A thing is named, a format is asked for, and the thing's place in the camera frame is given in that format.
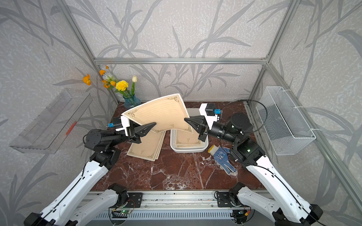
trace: white wire mesh basket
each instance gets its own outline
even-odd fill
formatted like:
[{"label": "white wire mesh basket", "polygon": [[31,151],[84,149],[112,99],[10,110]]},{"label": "white wire mesh basket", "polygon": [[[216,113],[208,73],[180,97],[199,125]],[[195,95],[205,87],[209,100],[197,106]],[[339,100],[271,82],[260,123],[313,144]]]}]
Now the white wire mesh basket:
[{"label": "white wire mesh basket", "polygon": [[[283,87],[267,86],[260,102],[268,110],[264,128],[276,155],[296,154],[315,140],[314,132]],[[264,122],[264,107],[257,105],[256,110]]]}]

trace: wall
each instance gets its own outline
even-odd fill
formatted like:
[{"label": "wall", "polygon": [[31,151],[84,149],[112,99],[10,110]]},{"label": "wall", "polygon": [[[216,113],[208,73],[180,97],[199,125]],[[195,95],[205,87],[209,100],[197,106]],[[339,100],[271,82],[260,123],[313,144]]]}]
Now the wall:
[{"label": "wall", "polygon": [[[23,225],[82,170],[90,151],[81,138],[104,128],[116,104],[53,1],[0,2],[0,221]],[[82,78],[90,74],[91,86]],[[93,102],[56,154],[23,154],[8,145],[65,88]]]},{"label": "wall", "polygon": [[[97,58],[265,57],[289,0],[66,0]],[[111,65],[119,79],[139,75],[136,95],[151,100],[247,96],[260,65]]]},{"label": "wall", "polygon": [[[361,6],[362,1],[343,0],[300,4],[271,59],[360,184]],[[266,86],[275,86],[268,73],[255,98]],[[302,197],[324,210],[322,223],[362,225],[362,216],[314,142],[296,155],[276,156],[261,131],[279,172]]]}]

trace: red mark on shelf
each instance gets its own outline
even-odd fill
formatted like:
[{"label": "red mark on shelf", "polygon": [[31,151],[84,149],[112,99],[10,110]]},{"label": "red mark on shelf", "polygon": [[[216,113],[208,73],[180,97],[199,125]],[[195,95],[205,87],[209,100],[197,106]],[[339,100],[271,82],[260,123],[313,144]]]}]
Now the red mark on shelf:
[{"label": "red mark on shelf", "polygon": [[66,132],[66,136],[70,133],[70,131],[72,131],[72,129],[74,128],[75,124],[77,124],[77,122],[73,123],[70,128],[68,129],[68,131]]}]

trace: red marble tabletop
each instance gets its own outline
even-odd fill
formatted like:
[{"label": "red marble tabletop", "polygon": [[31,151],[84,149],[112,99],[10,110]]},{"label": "red marble tabletop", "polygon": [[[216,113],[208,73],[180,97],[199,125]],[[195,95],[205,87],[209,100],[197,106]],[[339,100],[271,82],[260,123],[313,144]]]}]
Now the red marble tabletop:
[{"label": "red marble tabletop", "polygon": [[[229,102],[214,102],[221,108]],[[187,108],[199,108],[201,102],[185,102]],[[120,103],[114,116],[120,116],[126,109]],[[233,113],[245,112],[242,102],[232,103],[223,109],[221,122],[227,121]],[[209,147],[220,146],[220,140],[209,136]],[[127,156],[131,143],[125,142],[117,147],[122,150],[116,165],[103,176],[92,191],[104,191],[113,183],[127,187],[128,190],[199,190],[230,189],[242,182],[251,189],[264,188],[259,180],[239,163],[230,161],[237,168],[237,176],[229,176],[215,164],[207,153],[209,147],[200,153],[176,153],[170,147],[170,131],[166,132],[158,160],[152,162]],[[231,148],[231,143],[222,141],[223,147]]]}]

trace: stack of paper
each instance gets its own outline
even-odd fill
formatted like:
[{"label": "stack of paper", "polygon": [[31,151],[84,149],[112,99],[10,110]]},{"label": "stack of paper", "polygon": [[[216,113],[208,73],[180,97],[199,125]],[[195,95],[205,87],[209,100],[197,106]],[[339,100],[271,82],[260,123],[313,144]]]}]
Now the stack of paper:
[{"label": "stack of paper", "polygon": [[184,118],[189,118],[189,114],[178,93],[148,101],[123,112],[122,115],[140,125],[156,122],[151,131],[141,137],[140,144],[131,145],[127,152],[129,156],[151,161],[158,159],[166,130],[169,129],[180,132],[180,145],[187,145],[187,147],[202,145],[202,142],[194,139],[195,136],[197,139],[199,134],[194,132],[184,120]]},{"label": "stack of paper", "polygon": [[178,93],[148,101],[123,112],[122,115],[140,125],[156,122],[151,129],[155,133],[169,129],[193,133],[192,127],[184,120],[189,118],[189,114]]},{"label": "stack of paper", "polygon": [[175,146],[177,148],[192,148],[202,146],[203,142],[198,138],[199,134],[196,131],[194,131],[192,134],[185,131],[176,130]]},{"label": "stack of paper", "polygon": [[127,155],[145,160],[155,161],[160,155],[165,134],[166,131],[162,133],[149,132],[146,136],[141,137],[140,144],[131,144]]}]

